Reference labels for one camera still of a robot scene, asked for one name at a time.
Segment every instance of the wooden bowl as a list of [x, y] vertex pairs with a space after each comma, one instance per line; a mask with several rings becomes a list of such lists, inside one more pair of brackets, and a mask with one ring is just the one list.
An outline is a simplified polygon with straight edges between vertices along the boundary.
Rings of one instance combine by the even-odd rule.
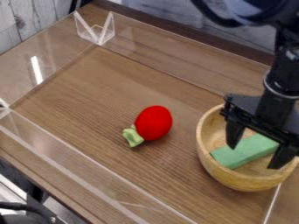
[[[211, 156], [211, 151], [226, 145], [226, 121], [220, 115], [223, 105], [212, 108], [202, 117], [196, 129], [198, 152], [200, 162], [210, 175], [227, 187], [243, 191], [256, 192], [278, 186], [294, 171], [298, 158], [294, 159], [280, 170], [267, 169], [270, 159], [267, 156], [231, 170]], [[244, 137], [254, 134], [247, 129]]]

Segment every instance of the green sponge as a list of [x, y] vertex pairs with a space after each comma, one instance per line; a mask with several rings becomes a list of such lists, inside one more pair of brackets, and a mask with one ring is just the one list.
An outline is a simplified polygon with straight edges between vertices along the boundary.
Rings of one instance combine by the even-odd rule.
[[248, 162], [272, 154], [278, 145], [274, 140], [256, 134], [242, 139], [235, 150], [223, 146], [210, 154], [224, 167], [234, 170]]

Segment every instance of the wooden table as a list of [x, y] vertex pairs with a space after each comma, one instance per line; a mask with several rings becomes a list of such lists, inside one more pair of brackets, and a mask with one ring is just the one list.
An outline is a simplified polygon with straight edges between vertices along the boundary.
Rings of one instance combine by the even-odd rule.
[[[96, 21], [104, 21], [108, 9], [124, 13], [125, 10], [121, 7], [111, 5], [96, 1], [83, 8], [81, 15], [89, 22], [96, 23]], [[141, 18], [141, 13], [137, 12], [127, 15]], [[67, 17], [45, 33], [23, 43], [13, 52], [7, 53], [3, 56], [4, 61], [13, 60], [17, 51], [21, 52], [24, 49], [31, 49], [32, 45], [41, 44], [43, 35], [55, 36], [59, 34], [53, 31], [73, 29], [73, 27], [68, 28], [69, 23], [72, 18]], [[167, 26], [167, 23], [162, 20], [159, 25]], [[175, 31], [183, 34], [180, 27]], [[143, 33], [143, 29], [139, 29], [140, 39], [151, 40], [151, 36], [143, 36]], [[195, 37], [195, 33], [196, 31], [188, 29], [184, 31], [186, 36], [190, 35], [190, 37], [191, 35]], [[174, 37], [167, 32], [159, 35]], [[212, 38], [204, 35], [198, 32], [202, 41], [204, 39], [212, 41]], [[182, 41], [179, 37], [174, 40], [178, 43]], [[67, 41], [65, 45], [57, 44], [60, 49], [56, 49], [56, 53], [60, 51], [60, 54], [65, 54], [72, 38]], [[235, 92], [260, 93], [263, 72], [268, 66], [254, 60], [258, 60], [263, 53], [238, 45], [235, 49], [231, 43], [222, 42], [223, 47], [230, 48], [224, 50], [236, 53], [242, 48], [243, 54], [251, 55], [251, 59], [246, 59], [219, 48], [188, 41], [184, 45], [190, 45], [191, 54], [188, 49], [182, 52], [183, 56], [176, 59], [176, 65], [186, 65], [186, 69], [192, 67], [192, 71], [198, 71], [188, 75], [196, 83], [204, 83], [202, 87], [172, 77], [164, 70], [154, 69], [136, 61], [147, 60], [150, 64], [154, 63], [145, 56], [164, 48], [162, 43], [160, 45], [155, 43], [156, 49], [143, 49], [145, 46], [139, 46], [137, 51], [132, 52], [128, 58], [108, 50], [116, 43], [113, 41], [107, 48], [93, 45], [85, 49], [85, 43], [83, 43], [79, 45], [79, 52], [85, 49], [83, 54], [12, 106], [21, 116], [75, 146], [81, 154], [76, 154], [79, 157], [71, 157], [72, 154], [48, 140], [45, 135], [39, 134], [40, 132], [33, 128], [25, 129], [25, 125], [20, 124], [17, 128], [25, 130], [24, 136], [33, 141], [36, 150], [60, 161], [60, 168], [37, 157], [4, 133], [0, 134], [1, 157], [91, 223], [133, 222], [120, 215], [119, 211], [109, 210], [111, 205], [99, 198], [99, 189], [95, 187], [100, 187], [100, 183], [108, 180], [93, 175], [96, 174], [95, 164], [89, 168], [80, 166], [85, 163], [83, 155], [140, 187], [151, 197], [160, 200], [194, 223], [260, 223], [266, 217], [274, 190], [256, 193], [230, 190], [204, 171], [195, 146], [198, 121], [210, 108], [223, 103], [222, 93], [230, 87]], [[115, 45], [113, 49], [116, 48], [121, 50], [121, 46]], [[190, 60], [183, 62], [192, 53], [202, 55], [199, 63]], [[164, 55], [159, 53], [154, 55], [154, 58], [160, 62], [166, 60]], [[264, 62], [270, 62], [270, 56], [264, 55], [263, 58]], [[172, 66], [164, 69], [176, 71], [175, 65]], [[160, 141], [145, 143], [136, 150], [131, 150], [121, 137], [121, 130], [129, 127], [139, 111], [155, 104], [164, 105], [172, 111], [172, 131]], [[89, 185], [83, 185], [81, 180], [76, 179], [67, 170], [84, 175]], [[123, 193], [113, 183], [111, 189], [100, 190], [107, 195], [111, 194], [111, 197], [113, 193], [119, 193], [117, 200], [120, 198], [132, 200], [128, 193]], [[155, 219], [151, 209], [139, 209], [148, 212], [148, 214], [144, 213], [144, 217]], [[176, 220], [172, 216], [170, 223], [182, 223], [182, 220], [179, 218]]]

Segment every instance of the acrylic corner bracket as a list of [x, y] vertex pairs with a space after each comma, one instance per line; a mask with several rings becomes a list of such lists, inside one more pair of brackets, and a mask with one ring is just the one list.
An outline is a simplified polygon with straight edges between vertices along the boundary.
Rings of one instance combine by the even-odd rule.
[[112, 12], [108, 13], [107, 22], [104, 23], [103, 27], [97, 24], [89, 26], [76, 11], [73, 12], [73, 17], [79, 36], [87, 41], [92, 42], [95, 45], [103, 46], [115, 37], [116, 31]]

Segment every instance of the toy tomato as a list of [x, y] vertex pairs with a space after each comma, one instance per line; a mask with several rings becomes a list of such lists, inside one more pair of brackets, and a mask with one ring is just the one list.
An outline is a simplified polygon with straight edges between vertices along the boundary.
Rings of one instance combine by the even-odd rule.
[[174, 118], [167, 108], [152, 106], [145, 108], [135, 119], [131, 129], [124, 129], [123, 137], [131, 147], [136, 147], [144, 140], [162, 138], [174, 125]]

